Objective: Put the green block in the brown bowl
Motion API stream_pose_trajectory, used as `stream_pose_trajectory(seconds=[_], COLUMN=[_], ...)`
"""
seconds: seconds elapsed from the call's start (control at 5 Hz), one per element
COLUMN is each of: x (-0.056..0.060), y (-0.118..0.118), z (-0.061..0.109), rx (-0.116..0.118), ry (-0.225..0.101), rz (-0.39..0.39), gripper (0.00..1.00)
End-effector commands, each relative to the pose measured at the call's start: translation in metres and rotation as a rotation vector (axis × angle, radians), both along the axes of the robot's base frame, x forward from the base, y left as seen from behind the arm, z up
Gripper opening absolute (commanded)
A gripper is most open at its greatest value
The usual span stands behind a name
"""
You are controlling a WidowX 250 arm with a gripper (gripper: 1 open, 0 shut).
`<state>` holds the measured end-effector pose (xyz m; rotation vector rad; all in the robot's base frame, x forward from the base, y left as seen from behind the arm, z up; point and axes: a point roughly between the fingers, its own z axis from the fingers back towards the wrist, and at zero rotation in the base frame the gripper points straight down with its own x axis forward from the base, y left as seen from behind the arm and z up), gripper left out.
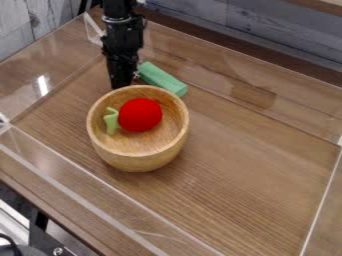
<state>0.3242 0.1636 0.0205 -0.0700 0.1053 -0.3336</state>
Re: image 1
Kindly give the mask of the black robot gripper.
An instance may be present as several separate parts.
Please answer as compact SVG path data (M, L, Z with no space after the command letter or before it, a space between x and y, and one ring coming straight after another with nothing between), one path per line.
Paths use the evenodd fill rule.
M128 86L137 71L137 52L142 47L145 17L130 14L125 18L101 17L105 34L101 36L102 54L106 57L106 69L110 87ZM120 79L117 78L117 61L120 60Z

